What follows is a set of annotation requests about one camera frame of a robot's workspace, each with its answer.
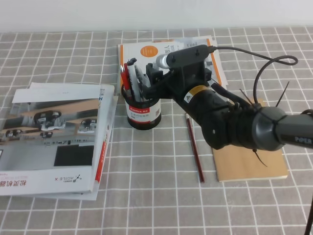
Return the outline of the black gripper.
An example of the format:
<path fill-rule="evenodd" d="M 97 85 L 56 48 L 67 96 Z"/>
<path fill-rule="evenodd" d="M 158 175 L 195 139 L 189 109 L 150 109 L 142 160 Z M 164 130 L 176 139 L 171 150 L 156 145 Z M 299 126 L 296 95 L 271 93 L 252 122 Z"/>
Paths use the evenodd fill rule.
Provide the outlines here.
<path fill-rule="evenodd" d="M 189 103 L 197 96 L 202 96 L 202 100 L 210 99 L 212 96 L 207 83 L 211 78 L 211 72 L 205 67 L 203 60 L 170 68 L 170 72 L 164 77 L 162 70 L 157 70 L 152 63 L 148 63 L 146 75 L 151 84 L 150 87 L 142 86 L 146 99 L 173 99 L 178 103 Z"/>

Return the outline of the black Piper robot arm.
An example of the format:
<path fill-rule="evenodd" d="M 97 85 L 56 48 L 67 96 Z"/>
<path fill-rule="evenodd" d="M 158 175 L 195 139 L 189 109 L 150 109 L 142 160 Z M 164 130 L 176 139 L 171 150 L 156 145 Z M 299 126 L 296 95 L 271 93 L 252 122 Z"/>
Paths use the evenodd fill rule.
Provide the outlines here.
<path fill-rule="evenodd" d="M 275 151 L 285 144 L 312 148 L 313 117 L 308 111 L 287 115 L 278 107 L 249 104 L 217 83 L 208 84 L 211 71 L 203 63 L 170 69 L 146 65 L 153 84 L 147 99 L 173 99 L 200 127 L 214 149 L 227 145 Z"/>

